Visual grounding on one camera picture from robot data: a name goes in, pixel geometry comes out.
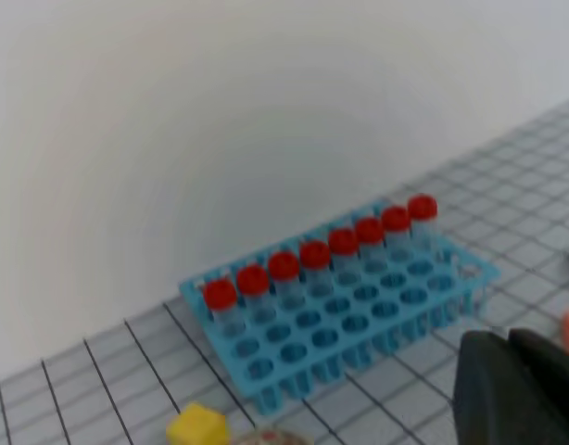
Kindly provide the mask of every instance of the yellow block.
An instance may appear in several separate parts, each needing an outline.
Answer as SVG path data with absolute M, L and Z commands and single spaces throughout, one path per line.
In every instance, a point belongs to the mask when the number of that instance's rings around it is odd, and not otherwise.
M 198 403 L 190 403 L 167 427 L 170 445 L 227 445 L 225 416 Z

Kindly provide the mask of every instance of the white wall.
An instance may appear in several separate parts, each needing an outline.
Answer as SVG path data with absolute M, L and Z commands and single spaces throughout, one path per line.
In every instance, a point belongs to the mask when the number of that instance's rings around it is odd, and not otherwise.
M 0 376 L 569 98 L 569 0 L 0 0 Z

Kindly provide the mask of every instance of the red cap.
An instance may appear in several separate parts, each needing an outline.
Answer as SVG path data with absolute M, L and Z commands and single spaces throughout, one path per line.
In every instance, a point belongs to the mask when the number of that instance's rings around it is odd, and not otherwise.
M 268 292 L 270 280 L 262 266 L 252 264 L 237 273 L 237 287 L 247 297 L 259 297 Z
M 330 265 L 330 249 L 322 241 L 309 241 L 299 251 L 301 264 L 306 269 L 319 271 Z
M 429 195 L 416 195 L 408 201 L 408 213 L 414 220 L 425 221 L 436 217 L 436 201 Z
M 276 281 L 288 281 L 299 275 L 299 261 L 293 252 L 278 252 L 270 257 L 268 271 Z
M 352 229 L 334 229 L 328 236 L 328 246 L 336 255 L 354 255 L 359 250 L 359 241 Z
M 226 278 L 211 281 L 204 286 L 204 302 L 211 311 L 223 311 L 237 304 L 237 291 Z
M 355 233 L 361 244 L 377 244 L 384 240 L 384 227 L 381 221 L 373 216 L 358 220 Z
M 411 228 L 411 217 L 401 206 L 385 209 L 381 214 L 381 222 L 386 232 L 405 232 Z

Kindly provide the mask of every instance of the test tube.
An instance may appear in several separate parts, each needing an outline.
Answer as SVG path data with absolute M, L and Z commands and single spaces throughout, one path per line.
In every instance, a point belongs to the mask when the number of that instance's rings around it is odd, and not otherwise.
M 222 278 L 206 284 L 203 296 L 217 329 L 223 335 L 234 337 L 243 332 L 245 325 L 237 307 L 237 291 L 230 280 Z
M 435 250 L 436 201 L 429 195 L 416 195 L 408 201 L 411 216 L 412 242 L 418 248 Z
M 299 283 L 299 261 L 293 252 L 277 252 L 268 261 L 268 272 L 274 290 L 286 309 L 293 309 L 303 303 L 303 292 Z
M 308 285 L 331 285 L 330 249 L 319 240 L 308 241 L 299 249 L 301 265 Z
M 355 233 L 359 240 L 360 257 L 363 260 L 384 256 L 384 227 L 379 218 L 373 216 L 361 218 L 355 224 Z
M 254 322 L 263 323 L 274 316 L 268 274 L 259 264 L 251 264 L 237 273 L 237 287 L 244 297 Z
M 381 222 L 386 232 L 387 248 L 407 248 L 411 243 L 411 217 L 401 206 L 385 209 Z
M 359 262 L 359 241 L 355 231 L 344 227 L 334 229 L 328 235 L 328 246 L 332 252 L 334 270 L 344 271 L 357 267 Z

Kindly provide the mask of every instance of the table surface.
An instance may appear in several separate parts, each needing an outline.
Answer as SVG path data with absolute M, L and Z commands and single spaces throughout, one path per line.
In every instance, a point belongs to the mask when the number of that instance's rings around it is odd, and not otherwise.
M 260 416 L 238 396 L 181 298 L 0 382 L 0 445 L 165 443 L 198 401 L 235 434 L 268 423 L 321 445 L 456 444 L 451 396 L 467 329 L 531 327 L 558 343 L 569 309 L 569 103 L 388 195 L 437 197 L 439 226 L 500 267 L 480 319 Z

